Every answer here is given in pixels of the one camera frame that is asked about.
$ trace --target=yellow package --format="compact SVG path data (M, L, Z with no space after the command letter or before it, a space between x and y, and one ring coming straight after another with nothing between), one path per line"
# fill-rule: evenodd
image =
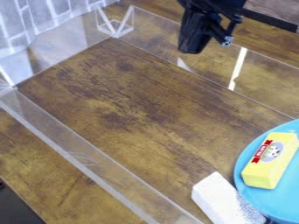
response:
M295 133L269 133L241 171L245 184L275 189L296 148L297 137Z

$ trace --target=white sponge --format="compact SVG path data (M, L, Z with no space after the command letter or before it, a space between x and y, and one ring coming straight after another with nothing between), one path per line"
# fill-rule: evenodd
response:
M193 187L191 198L215 224L263 224L261 213L243 200L229 182L213 172Z

